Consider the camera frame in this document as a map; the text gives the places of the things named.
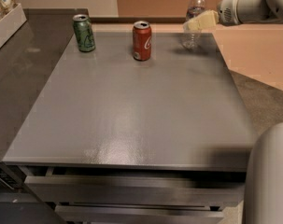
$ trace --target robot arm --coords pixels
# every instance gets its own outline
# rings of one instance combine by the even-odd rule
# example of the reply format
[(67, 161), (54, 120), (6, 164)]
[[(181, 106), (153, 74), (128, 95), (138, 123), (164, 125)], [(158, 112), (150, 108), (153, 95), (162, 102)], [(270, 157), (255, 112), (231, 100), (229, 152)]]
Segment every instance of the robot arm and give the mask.
[(218, 13), (219, 22), (226, 26), (283, 22), (283, 0), (222, 0)]

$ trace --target can lid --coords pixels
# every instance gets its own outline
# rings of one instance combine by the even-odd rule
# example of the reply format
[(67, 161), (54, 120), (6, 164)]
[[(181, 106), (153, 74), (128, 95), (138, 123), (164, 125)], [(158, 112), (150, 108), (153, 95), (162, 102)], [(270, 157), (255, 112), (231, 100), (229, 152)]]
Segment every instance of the can lid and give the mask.
[(134, 23), (134, 27), (137, 29), (147, 29), (150, 25), (148, 21), (137, 21)]
[(88, 19), (89, 19), (89, 16), (85, 14), (77, 14), (73, 17), (73, 21), (86, 21)]

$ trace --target floor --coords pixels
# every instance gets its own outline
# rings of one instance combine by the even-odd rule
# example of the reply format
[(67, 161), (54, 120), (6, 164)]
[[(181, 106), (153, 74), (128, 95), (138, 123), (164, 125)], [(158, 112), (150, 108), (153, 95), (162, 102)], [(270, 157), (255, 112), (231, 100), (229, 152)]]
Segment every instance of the floor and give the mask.
[(231, 70), (283, 90), (283, 25), (219, 25), (210, 32)]
[[(231, 73), (258, 134), (262, 134), (275, 124), (283, 122), (282, 90), (234, 71)], [(225, 218), (219, 224), (241, 224), (243, 202), (236, 207), (226, 208), (223, 212)]]

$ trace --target gray table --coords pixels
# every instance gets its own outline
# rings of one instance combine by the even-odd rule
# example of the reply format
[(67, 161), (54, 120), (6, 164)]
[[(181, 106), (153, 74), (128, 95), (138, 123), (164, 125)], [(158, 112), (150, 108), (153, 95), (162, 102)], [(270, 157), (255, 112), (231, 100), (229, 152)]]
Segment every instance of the gray table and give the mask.
[(189, 52), (180, 34), (153, 34), (132, 56), (131, 33), (73, 37), (3, 161), (137, 169), (246, 171), (250, 117), (211, 34)]

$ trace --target dark countertop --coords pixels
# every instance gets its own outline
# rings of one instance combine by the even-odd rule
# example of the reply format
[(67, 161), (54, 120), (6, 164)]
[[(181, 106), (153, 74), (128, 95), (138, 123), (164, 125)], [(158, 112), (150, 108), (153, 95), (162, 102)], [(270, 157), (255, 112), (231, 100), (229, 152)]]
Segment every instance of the dark countertop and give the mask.
[[(61, 58), (78, 10), (27, 10), (22, 28), (0, 49), (0, 161)], [(258, 133), (283, 121), (283, 91), (233, 73)]]
[(72, 17), (83, 12), (25, 10), (28, 21), (0, 48), (0, 161), (73, 35)]

